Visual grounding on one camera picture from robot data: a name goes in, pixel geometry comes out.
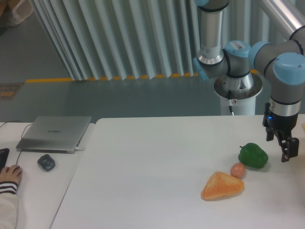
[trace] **sleeve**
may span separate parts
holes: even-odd
[[[16,227],[18,207],[16,191],[16,183],[0,183],[0,229],[15,229]]]

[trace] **gray floor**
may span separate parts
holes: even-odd
[[[36,16],[15,28],[0,30],[0,83],[69,77]],[[105,117],[220,115],[213,80],[171,79],[26,83],[12,100],[0,101],[0,122],[33,122],[39,115]],[[263,114],[270,84],[256,100]]]

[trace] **small round fruit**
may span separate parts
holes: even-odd
[[[243,163],[237,163],[231,167],[230,173],[231,176],[236,178],[241,178],[244,176],[244,173],[246,171],[246,167]]]

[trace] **blue joint cap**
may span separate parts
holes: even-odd
[[[250,52],[249,52],[249,62],[250,64],[255,68],[254,66],[254,59],[258,53],[258,51],[265,45],[265,44],[270,44],[269,42],[258,42],[255,45],[252,46]]]
[[[194,2],[197,6],[204,6],[209,2],[209,0],[194,0]]]
[[[251,46],[247,42],[235,40],[228,42],[224,49],[234,56],[247,58]]]
[[[193,59],[193,63],[194,63],[194,67],[196,72],[198,73],[198,76],[202,79],[202,80],[208,80],[209,77],[207,77],[207,75],[205,74],[204,70],[202,69],[201,65],[199,64],[198,58],[195,57]]]
[[[278,55],[273,72],[285,84],[299,85],[305,82],[305,56],[295,52]]]

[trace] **silver laptop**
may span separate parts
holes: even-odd
[[[39,116],[16,148],[30,152],[74,153],[90,116]]]

